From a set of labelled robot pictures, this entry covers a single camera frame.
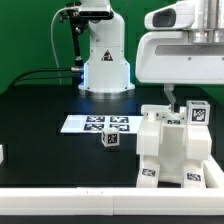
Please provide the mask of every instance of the marker sheet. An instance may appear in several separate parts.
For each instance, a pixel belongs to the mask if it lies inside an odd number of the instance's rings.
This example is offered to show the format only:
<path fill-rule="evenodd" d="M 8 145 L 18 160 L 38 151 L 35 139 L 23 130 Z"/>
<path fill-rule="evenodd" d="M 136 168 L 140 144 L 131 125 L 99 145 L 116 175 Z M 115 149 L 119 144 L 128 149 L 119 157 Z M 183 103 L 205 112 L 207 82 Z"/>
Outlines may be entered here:
<path fill-rule="evenodd" d="M 142 116 L 68 115 L 61 133 L 100 133 L 116 127 L 120 133 L 137 134 Z"/>

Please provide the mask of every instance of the table surface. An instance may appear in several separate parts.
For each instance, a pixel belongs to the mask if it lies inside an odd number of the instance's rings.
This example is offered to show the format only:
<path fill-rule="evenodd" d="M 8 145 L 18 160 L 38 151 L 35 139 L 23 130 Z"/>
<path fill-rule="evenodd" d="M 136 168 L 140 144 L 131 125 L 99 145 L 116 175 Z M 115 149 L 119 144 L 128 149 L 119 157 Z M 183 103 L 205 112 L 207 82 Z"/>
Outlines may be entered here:
<path fill-rule="evenodd" d="M 224 160 L 224 108 L 204 91 L 176 87 L 181 105 L 207 100 L 211 105 L 209 130 L 213 156 Z M 15 86 L 0 95 L 0 143 L 5 160 L 0 165 L 0 187 L 135 187 L 139 158 L 136 135 L 121 134 L 120 146 L 105 150 L 100 134 L 62 134 L 67 115 L 141 115 L 141 105 L 168 105 L 160 87 L 141 87 L 131 97 L 96 100 L 80 96 L 71 86 Z M 10 223 L 15 217 L 0 217 Z M 17 223 L 221 223 L 223 217 L 17 217 Z"/>

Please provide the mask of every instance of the white structure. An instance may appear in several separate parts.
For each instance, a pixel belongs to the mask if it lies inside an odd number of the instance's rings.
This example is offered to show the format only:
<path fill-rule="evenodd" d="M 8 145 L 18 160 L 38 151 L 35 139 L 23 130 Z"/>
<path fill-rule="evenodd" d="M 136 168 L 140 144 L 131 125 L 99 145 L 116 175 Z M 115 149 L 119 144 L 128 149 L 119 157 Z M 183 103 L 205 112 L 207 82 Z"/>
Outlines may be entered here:
<path fill-rule="evenodd" d="M 187 105 L 188 111 L 182 107 L 180 113 L 171 113 L 168 106 L 142 106 L 144 118 L 137 135 L 137 187 L 157 187 L 160 180 L 184 188 L 205 188 L 204 160 L 210 159 L 212 145 L 206 125 L 209 104 L 189 101 Z"/>
<path fill-rule="evenodd" d="M 81 93 L 97 98 L 117 98 L 135 87 L 130 82 L 130 65 L 124 58 L 125 23 L 109 0 L 81 0 L 80 10 L 113 12 L 111 20 L 90 21 L 90 57 L 84 66 Z"/>

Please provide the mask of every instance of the green wall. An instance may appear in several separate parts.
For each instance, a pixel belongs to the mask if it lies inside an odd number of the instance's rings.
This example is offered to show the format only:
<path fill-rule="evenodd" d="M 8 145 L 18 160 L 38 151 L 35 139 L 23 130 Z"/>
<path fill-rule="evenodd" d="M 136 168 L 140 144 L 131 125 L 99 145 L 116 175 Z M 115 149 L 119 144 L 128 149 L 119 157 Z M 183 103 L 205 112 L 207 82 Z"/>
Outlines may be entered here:
<path fill-rule="evenodd" d="M 24 71 L 36 68 L 54 68 L 50 43 L 50 24 L 55 12 L 67 0 L 2 0 L 0 3 L 0 92 Z M 175 0 L 131 0 L 126 21 L 126 58 L 132 65 L 132 80 L 137 45 L 146 33 L 143 21 L 147 12 L 176 2 Z M 115 11 L 124 14 L 128 0 L 111 0 Z M 68 22 L 55 26 L 55 43 L 61 67 L 71 67 L 74 55 Z M 88 32 L 81 36 L 81 50 L 88 59 Z M 59 84 L 58 80 L 42 83 Z M 224 87 L 203 87 L 216 100 L 224 104 Z"/>

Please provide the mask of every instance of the small cube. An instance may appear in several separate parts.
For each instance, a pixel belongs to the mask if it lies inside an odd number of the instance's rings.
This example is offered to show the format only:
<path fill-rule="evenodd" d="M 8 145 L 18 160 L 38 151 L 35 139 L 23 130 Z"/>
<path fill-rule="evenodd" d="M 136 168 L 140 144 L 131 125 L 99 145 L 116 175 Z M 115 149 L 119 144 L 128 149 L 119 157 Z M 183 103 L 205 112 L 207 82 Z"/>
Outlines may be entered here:
<path fill-rule="evenodd" d="M 120 144 L 120 133 L 117 128 L 104 128 L 101 141 L 105 147 L 118 146 Z"/>
<path fill-rule="evenodd" d="M 208 125 L 210 105 L 207 101 L 187 101 L 188 124 Z"/>

